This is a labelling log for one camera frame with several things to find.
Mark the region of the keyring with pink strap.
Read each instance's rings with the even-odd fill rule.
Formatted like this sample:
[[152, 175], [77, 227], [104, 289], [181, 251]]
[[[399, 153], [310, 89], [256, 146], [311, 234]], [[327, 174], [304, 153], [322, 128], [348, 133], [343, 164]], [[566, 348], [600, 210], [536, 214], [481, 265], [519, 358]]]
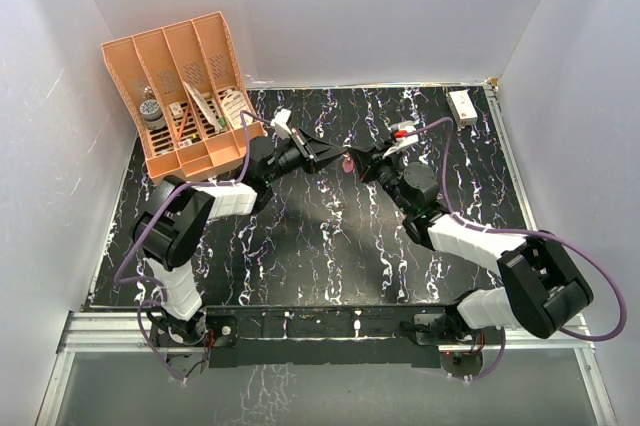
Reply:
[[354, 169], [354, 163], [350, 157], [345, 157], [342, 163], [343, 170], [346, 173], [352, 172]]

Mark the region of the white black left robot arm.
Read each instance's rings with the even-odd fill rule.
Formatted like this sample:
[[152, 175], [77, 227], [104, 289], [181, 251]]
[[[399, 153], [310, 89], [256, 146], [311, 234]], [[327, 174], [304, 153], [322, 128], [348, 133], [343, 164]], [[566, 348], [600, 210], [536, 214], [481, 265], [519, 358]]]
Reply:
[[160, 290], [159, 307], [173, 319], [175, 337], [194, 345], [206, 333], [207, 322], [197, 314], [202, 299], [192, 257], [207, 222], [260, 212], [273, 196], [273, 182], [298, 169], [317, 173], [345, 152], [343, 146], [294, 129], [278, 142], [266, 136], [251, 139], [244, 164], [230, 181], [185, 182], [176, 176], [161, 181], [134, 223], [127, 257], [143, 252], [153, 272], [148, 281]]

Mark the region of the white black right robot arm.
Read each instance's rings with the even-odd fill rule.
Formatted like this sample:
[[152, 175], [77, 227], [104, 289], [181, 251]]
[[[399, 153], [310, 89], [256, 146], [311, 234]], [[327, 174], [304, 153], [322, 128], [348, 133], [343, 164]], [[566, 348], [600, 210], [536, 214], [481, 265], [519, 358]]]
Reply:
[[487, 327], [521, 327], [546, 339], [592, 303], [591, 287], [558, 242], [461, 224], [439, 202], [434, 171], [420, 162], [402, 165], [398, 153], [381, 144], [351, 147], [348, 154], [360, 179], [377, 182], [401, 210], [414, 243], [500, 277], [501, 287], [464, 293], [447, 306], [441, 322], [453, 340], [469, 342]]

